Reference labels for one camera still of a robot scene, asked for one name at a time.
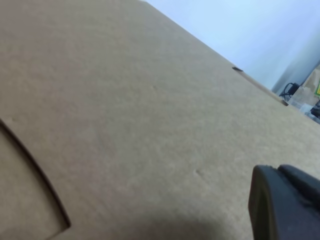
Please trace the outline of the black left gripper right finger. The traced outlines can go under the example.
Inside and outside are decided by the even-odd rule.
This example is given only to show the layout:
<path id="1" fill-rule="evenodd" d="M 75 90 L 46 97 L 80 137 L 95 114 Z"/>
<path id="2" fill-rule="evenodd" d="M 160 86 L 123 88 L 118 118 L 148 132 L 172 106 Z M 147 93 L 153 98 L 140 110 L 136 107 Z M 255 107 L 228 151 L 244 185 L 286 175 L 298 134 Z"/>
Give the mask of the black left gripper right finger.
<path id="1" fill-rule="evenodd" d="M 309 201 L 314 209 L 320 209 L 319 179 L 288 164 L 280 165 L 277 170 L 284 175 L 304 199 Z"/>

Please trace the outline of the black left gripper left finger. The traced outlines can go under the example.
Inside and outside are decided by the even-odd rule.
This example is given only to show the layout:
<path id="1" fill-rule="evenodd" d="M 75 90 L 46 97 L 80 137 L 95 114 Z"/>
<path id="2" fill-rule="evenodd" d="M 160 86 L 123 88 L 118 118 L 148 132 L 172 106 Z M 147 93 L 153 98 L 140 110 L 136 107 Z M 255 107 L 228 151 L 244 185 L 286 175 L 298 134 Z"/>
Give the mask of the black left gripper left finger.
<path id="1" fill-rule="evenodd" d="M 320 238 L 320 210 L 313 208 L 278 168 L 253 168 L 248 211 L 255 240 Z"/>

